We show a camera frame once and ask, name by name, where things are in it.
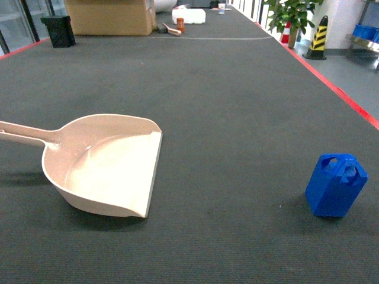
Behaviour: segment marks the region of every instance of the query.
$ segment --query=yellow black striped post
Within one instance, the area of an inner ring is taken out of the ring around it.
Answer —
[[[327,29],[327,16],[321,19],[320,25],[313,37],[313,41],[306,54],[303,56],[306,59],[325,60],[324,56],[325,41],[326,41],[326,29]]]

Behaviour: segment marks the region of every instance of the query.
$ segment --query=blue plastic container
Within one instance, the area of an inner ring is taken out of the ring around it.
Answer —
[[[353,36],[364,38],[366,40],[373,40],[376,32],[376,28],[368,27],[366,25],[356,25]]]
[[[306,189],[315,216],[343,217],[368,180],[351,154],[322,154]]]
[[[372,41],[375,43],[379,43],[379,28],[377,28],[377,32],[375,33],[375,36],[372,39]]]

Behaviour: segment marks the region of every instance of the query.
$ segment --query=cardboard box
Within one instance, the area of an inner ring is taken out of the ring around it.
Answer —
[[[147,36],[156,28],[153,0],[65,0],[74,35]]]

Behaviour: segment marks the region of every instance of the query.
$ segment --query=dustpan handle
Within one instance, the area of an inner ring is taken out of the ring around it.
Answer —
[[[57,143],[54,134],[55,131],[0,121],[0,140],[44,147],[47,143]]]

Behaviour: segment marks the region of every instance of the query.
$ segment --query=red tape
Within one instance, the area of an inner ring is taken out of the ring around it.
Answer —
[[[369,123],[371,123],[377,130],[379,130],[379,121],[376,120],[371,114],[364,110],[360,105],[358,105],[352,98],[349,97],[341,88],[334,85],[331,81],[326,79],[320,72],[313,68],[309,63],[307,63],[302,57],[297,53],[293,52],[287,46],[282,46],[288,50],[301,64],[303,64],[309,71],[311,71],[321,82],[323,82],[329,89],[331,89],[337,96],[339,96],[343,101],[345,101],[352,109],[359,113],[363,118],[365,118]]]
[[[3,56],[0,56],[0,60],[2,60],[2,59],[6,59],[6,58],[9,57],[9,56],[15,55],[15,54],[17,54],[17,53],[20,53],[20,52],[26,50],[26,49],[29,49],[30,47],[36,46],[36,45],[38,45],[38,44],[40,44],[40,43],[43,43],[44,41],[46,41],[46,40],[48,40],[48,39],[49,39],[49,38],[45,38],[44,40],[40,40],[40,41],[38,41],[37,43],[33,43],[33,44],[28,45],[28,46],[24,46],[24,47],[22,47],[22,48],[20,48],[20,49],[18,49],[18,50],[15,50],[15,51],[9,52],[9,53],[7,53],[7,54],[5,54],[5,55],[3,55]]]

